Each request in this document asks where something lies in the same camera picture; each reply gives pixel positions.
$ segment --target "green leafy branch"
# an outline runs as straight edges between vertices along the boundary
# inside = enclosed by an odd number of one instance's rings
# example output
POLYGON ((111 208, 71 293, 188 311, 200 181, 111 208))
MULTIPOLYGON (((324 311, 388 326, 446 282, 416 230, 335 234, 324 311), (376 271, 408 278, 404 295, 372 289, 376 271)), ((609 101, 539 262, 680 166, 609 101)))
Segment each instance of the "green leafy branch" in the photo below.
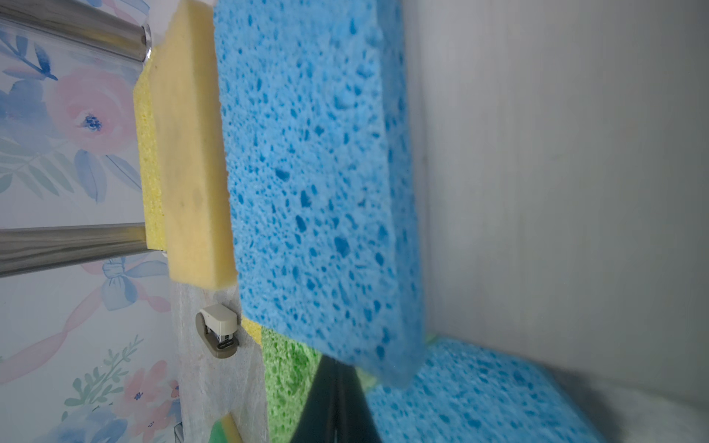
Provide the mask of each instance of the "green leafy branch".
POLYGON ((53 155, 59 167, 44 154, 36 154, 17 143, 0 138, 0 194, 10 187, 13 177, 22 181, 39 198, 42 198, 42 191, 38 184, 56 196, 59 196, 58 186, 74 193, 67 176, 79 183, 76 167, 61 152, 54 151, 53 155), (37 159, 41 168, 31 164, 37 159), (56 181, 57 186, 48 175, 56 181))
MULTIPOLYGON (((123 387, 113 388, 113 384, 106 383, 110 380, 113 383, 120 383, 121 377, 128 374, 128 371, 121 371, 121 363, 129 363, 130 356, 133 355, 138 350, 138 345, 143 342, 143 339, 138 339, 135 336, 133 342, 129 343, 128 346, 123 348, 121 353, 113 353, 110 349, 108 350, 108 358, 104 359, 104 364, 109 366, 110 369, 101 373, 98 367, 94 368, 92 374, 86 373, 84 375, 84 380, 76 378, 74 383, 74 389, 79 393, 78 398, 67 398, 64 400, 64 404, 69 407, 80 406, 80 405, 92 405, 94 403, 105 403, 108 401, 106 397, 109 394, 115 394, 123 392, 123 387)), ((69 415, 69 413, 64 412, 62 415, 62 421, 69 415)))

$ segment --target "porous blue sponge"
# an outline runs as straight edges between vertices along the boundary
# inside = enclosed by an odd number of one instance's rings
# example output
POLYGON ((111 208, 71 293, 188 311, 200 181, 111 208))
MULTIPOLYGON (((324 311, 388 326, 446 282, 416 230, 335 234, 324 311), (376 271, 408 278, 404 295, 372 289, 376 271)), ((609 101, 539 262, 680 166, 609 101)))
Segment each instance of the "porous blue sponge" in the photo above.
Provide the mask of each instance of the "porous blue sponge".
POLYGON ((408 389, 378 386, 367 403, 384 443, 604 441, 543 369, 455 340, 430 348, 408 389))
POLYGON ((396 0, 220 0, 244 314, 387 383, 424 355, 396 0))

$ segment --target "gray wall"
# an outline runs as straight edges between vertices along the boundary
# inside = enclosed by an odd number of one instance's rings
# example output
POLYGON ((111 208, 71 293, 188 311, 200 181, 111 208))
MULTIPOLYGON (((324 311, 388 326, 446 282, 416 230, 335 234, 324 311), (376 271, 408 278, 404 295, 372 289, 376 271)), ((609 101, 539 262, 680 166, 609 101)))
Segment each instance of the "gray wall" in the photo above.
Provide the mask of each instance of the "gray wall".
POLYGON ((708 5, 405 2, 430 329, 709 403, 708 5))

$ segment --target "black pointed object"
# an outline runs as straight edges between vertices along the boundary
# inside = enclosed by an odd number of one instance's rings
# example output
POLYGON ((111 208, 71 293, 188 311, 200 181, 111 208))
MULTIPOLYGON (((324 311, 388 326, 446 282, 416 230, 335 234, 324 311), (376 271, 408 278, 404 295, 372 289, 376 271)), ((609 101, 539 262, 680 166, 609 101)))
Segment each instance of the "black pointed object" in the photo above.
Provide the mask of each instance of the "black pointed object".
POLYGON ((381 443, 355 368, 323 356, 291 443, 381 443))

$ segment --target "chrome pipe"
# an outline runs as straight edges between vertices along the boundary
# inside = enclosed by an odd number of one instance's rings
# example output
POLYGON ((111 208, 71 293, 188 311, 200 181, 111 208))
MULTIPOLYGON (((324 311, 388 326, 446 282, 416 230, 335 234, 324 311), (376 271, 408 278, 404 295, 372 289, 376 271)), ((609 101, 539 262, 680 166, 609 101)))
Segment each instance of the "chrome pipe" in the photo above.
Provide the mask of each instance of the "chrome pipe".
POLYGON ((147 252, 145 224, 0 230, 0 277, 147 252))
POLYGON ((74 0, 0 0, 0 18, 136 62, 150 51, 147 26, 74 0))

